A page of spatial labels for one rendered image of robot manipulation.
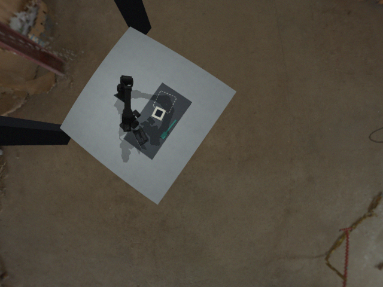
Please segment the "tan square tile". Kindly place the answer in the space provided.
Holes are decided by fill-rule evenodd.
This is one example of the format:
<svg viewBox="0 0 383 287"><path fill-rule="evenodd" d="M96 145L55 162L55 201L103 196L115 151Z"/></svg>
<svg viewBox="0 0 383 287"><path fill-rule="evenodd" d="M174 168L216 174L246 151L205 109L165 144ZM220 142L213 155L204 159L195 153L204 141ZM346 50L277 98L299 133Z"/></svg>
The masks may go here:
<svg viewBox="0 0 383 287"><path fill-rule="evenodd" d="M162 121L164 115L166 113L166 110L162 109L162 108L159 108L158 106L155 107L154 111L153 111L153 114L152 114L152 117Z"/></svg>

